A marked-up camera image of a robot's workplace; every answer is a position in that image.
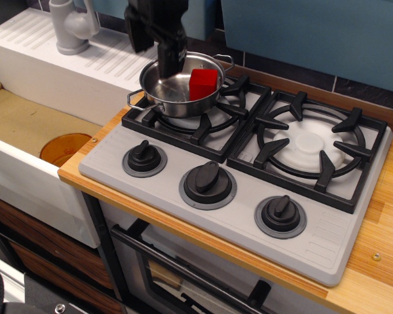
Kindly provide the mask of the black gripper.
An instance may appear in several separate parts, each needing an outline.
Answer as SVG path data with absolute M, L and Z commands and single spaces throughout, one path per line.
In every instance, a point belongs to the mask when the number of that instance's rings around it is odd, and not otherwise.
M 188 1 L 129 1 L 124 17 L 132 48 L 143 52 L 158 42 L 158 69 L 162 79 L 183 70 L 187 36 L 181 23 Z

